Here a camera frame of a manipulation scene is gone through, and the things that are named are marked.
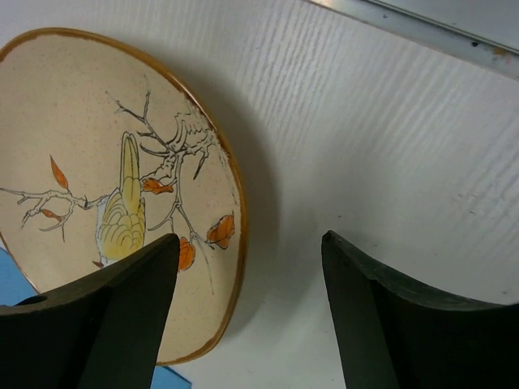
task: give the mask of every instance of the blue paper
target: blue paper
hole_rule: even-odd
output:
[[[13,306],[36,292],[0,242],[0,305]],[[191,389],[191,383],[169,367],[157,367],[151,389]]]

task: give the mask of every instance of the leaf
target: leaf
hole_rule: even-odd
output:
[[[52,174],[60,187],[68,190],[68,181],[66,180],[65,174],[63,174],[62,170],[56,165],[52,156],[50,156],[50,168],[52,169]]]
[[[41,213],[43,213],[46,217],[49,217],[50,219],[56,219],[57,221],[62,221],[63,217],[56,215],[54,212],[49,211],[48,209],[42,208]]]
[[[180,256],[178,259],[178,271],[185,271],[195,261],[195,247],[185,237],[180,238]]]
[[[234,215],[225,215],[208,230],[208,242],[225,250],[234,235]]]

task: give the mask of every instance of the bird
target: bird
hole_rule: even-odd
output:
[[[124,132],[121,142],[119,186],[97,208],[96,241],[99,268],[135,253],[144,245],[145,202],[139,175],[139,151],[135,136]]]

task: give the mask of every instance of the bird illustration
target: bird illustration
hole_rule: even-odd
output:
[[[144,245],[145,204],[139,175],[139,151],[133,134],[121,142],[119,186],[97,208],[97,248],[104,267],[136,252]]]

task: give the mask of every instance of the ceramic plate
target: ceramic plate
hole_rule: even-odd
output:
[[[0,232],[44,292],[165,233],[181,238],[159,364],[221,338],[241,286],[246,215],[229,146],[157,60],[46,28],[0,52]]]

